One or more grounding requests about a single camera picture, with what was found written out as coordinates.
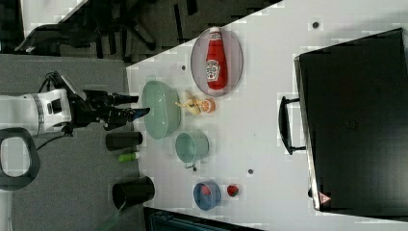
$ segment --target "teal bowl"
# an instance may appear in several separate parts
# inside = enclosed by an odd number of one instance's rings
[[[176,139],[176,153],[186,168],[195,167],[195,163],[208,156],[209,143],[202,131],[190,131],[180,134]]]
[[[144,116],[147,133],[154,140],[162,140],[180,125],[181,110],[175,105],[179,98],[177,92],[160,81],[150,81],[143,88],[141,104],[150,108]]]

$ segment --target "briefcase handle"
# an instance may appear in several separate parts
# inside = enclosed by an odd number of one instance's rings
[[[285,144],[286,149],[289,154],[293,154],[297,150],[306,150],[305,146],[294,147],[292,146],[291,138],[291,124],[289,123],[289,114],[287,105],[290,103],[299,102],[299,98],[287,99],[285,96],[282,97],[282,101],[279,107],[279,132],[281,134],[281,139],[283,144]]]

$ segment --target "small black dot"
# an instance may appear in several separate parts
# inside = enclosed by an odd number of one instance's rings
[[[315,28],[315,29],[317,29],[319,25],[320,25],[320,24],[319,24],[318,22],[314,22],[314,23],[312,24],[313,28]]]

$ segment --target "green object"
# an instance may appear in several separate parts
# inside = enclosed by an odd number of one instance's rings
[[[114,213],[114,215],[109,218],[106,222],[104,222],[103,224],[101,224],[96,231],[108,231],[110,230],[112,227],[114,227],[118,222],[119,222],[119,215],[120,215],[120,211],[122,211],[122,209],[125,207],[126,202],[124,202],[122,204],[122,206],[120,206],[120,209]]]
[[[141,103],[144,108],[150,108],[150,113],[144,116],[147,133],[154,140],[162,140],[174,132],[181,118],[180,107],[175,90],[160,81],[149,81],[143,88]]]
[[[177,156],[186,164],[186,168],[194,167],[196,161],[207,156],[208,149],[208,139],[202,131],[185,132],[176,139]]]
[[[127,153],[127,154],[120,154],[117,160],[121,163],[124,163],[124,162],[134,161],[137,158],[138,158],[138,153],[133,152],[133,153]]]

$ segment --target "small toy duck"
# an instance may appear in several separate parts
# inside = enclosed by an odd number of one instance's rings
[[[192,96],[188,90],[185,91],[185,95],[188,99],[186,103],[176,102],[175,104],[180,108],[187,108],[187,110],[194,116],[200,114],[201,111],[210,114],[216,109],[216,102],[212,98],[201,100]]]

